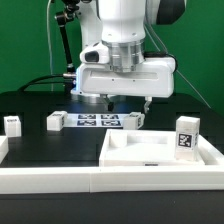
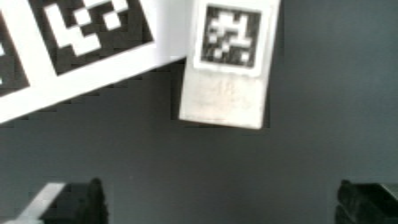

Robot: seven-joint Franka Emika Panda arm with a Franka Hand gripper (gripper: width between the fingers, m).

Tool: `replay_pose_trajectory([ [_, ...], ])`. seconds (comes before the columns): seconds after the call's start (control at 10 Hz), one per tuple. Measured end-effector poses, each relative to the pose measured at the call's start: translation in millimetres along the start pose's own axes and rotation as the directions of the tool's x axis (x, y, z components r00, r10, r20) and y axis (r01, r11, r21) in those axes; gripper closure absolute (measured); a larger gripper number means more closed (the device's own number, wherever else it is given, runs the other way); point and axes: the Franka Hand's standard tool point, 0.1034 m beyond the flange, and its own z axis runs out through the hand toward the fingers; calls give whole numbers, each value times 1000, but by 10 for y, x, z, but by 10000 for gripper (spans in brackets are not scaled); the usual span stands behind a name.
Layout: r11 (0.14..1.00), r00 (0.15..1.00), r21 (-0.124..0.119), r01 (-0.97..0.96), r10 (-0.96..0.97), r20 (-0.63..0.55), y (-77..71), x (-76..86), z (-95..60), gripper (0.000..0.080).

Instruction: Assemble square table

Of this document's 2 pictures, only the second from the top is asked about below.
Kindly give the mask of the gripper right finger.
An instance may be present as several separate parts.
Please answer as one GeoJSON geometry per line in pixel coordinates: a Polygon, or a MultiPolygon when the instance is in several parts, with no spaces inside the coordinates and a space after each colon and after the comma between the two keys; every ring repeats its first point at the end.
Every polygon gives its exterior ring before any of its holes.
{"type": "Polygon", "coordinates": [[[340,181],[333,224],[398,224],[398,183],[340,181]]]}

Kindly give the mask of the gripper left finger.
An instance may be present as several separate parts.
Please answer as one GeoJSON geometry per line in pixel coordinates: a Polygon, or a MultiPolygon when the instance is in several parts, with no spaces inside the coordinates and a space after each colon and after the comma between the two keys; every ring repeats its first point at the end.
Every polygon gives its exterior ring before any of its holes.
{"type": "Polygon", "coordinates": [[[49,182],[17,216],[21,224],[108,224],[101,180],[49,182]]]}

